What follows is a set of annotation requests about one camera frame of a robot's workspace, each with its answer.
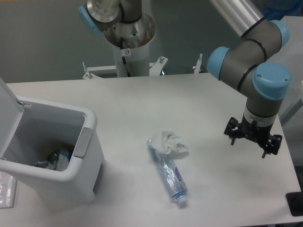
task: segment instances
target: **open lid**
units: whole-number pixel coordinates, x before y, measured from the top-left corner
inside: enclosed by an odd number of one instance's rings
[[[0,78],[0,157],[9,146],[23,112],[22,103]]]

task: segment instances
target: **crumpled tissue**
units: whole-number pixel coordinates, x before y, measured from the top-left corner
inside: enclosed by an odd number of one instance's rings
[[[174,158],[180,158],[188,154],[187,146],[182,142],[183,138],[172,131],[162,131],[153,134],[151,147],[160,154],[170,154]]]

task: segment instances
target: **table surface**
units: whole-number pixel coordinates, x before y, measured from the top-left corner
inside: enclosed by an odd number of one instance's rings
[[[92,203],[39,194],[18,182],[15,206],[1,226],[237,227],[303,221],[285,194],[300,190],[285,139],[262,159],[256,143],[231,146],[223,134],[241,120],[246,98],[210,74],[8,84],[17,95],[80,105],[98,116],[107,161]],[[189,155],[175,160],[188,186],[187,207],[170,202],[146,141],[154,132],[184,138]],[[271,131],[283,131],[278,120]]]

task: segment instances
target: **plastic water bottle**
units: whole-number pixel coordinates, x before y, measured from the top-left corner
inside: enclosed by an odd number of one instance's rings
[[[175,162],[169,156],[159,154],[151,147],[150,142],[151,140],[146,143],[148,151],[159,171],[160,177],[169,196],[174,202],[177,202],[178,205],[184,206],[187,201],[187,188]]]
[[[57,161],[56,171],[64,171],[67,169],[69,164],[69,151],[67,148],[61,148],[59,151],[59,158]]]

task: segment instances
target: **trash bin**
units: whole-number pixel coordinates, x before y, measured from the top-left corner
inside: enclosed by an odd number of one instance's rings
[[[97,117],[84,107],[18,96],[0,79],[0,171],[51,196],[93,201],[105,160]],[[62,143],[74,146],[62,172],[32,166]]]

